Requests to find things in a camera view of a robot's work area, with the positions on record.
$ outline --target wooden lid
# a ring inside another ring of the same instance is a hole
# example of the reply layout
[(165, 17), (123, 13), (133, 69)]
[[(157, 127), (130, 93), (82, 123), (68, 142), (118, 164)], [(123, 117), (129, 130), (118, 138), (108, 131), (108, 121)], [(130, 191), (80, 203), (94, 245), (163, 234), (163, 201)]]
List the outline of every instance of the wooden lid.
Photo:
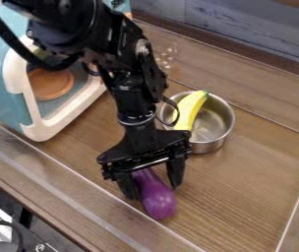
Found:
[(75, 77), (70, 70), (52, 72), (36, 68), (30, 73), (32, 89), (38, 100), (52, 100), (66, 95), (75, 84)]

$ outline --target banana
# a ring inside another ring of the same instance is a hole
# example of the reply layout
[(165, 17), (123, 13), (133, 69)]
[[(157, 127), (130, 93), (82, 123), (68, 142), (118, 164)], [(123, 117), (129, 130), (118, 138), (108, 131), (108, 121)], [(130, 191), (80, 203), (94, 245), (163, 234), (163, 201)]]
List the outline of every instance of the banana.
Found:
[(207, 91), (197, 91), (187, 95), (178, 103), (181, 118), (175, 126), (175, 130), (191, 130), (197, 113), (209, 98)]

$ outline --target metal bowl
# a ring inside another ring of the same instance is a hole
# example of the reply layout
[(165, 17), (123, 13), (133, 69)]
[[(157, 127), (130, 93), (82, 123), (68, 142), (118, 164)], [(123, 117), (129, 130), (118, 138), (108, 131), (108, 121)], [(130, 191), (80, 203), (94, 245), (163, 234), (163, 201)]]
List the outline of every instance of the metal bowl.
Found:
[[(171, 97), (175, 103), (193, 93), (183, 92)], [(174, 108), (165, 104), (161, 109), (161, 119), (163, 121), (173, 121)], [(230, 104), (215, 94), (210, 94), (205, 102), (193, 124), (191, 128), (191, 152), (194, 154), (206, 154), (218, 150), (225, 143), (225, 140), (234, 128), (236, 113)]]

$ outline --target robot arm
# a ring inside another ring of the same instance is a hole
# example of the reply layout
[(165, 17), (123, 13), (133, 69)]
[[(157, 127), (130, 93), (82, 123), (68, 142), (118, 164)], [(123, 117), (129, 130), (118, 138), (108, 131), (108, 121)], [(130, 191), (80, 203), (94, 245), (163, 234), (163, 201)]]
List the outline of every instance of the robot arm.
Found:
[(169, 86), (141, 27), (102, 0), (3, 3), (30, 18), (28, 37), (42, 49), (76, 55), (86, 64), (99, 66), (126, 130), (121, 143), (99, 156), (104, 178), (116, 181), (125, 195), (134, 199), (131, 172), (166, 163), (173, 186), (178, 187), (190, 152), (190, 131), (162, 131), (155, 127), (155, 104), (165, 99)]

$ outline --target purple eggplant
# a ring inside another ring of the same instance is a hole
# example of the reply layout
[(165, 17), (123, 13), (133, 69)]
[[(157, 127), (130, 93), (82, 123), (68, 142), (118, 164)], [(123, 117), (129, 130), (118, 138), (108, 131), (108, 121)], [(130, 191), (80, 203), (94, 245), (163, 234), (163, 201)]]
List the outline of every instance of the purple eggplant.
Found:
[(177, 196), (151, 168), (133, 172), (142, 203), (150, 217), (162, 220), (177, 211)]

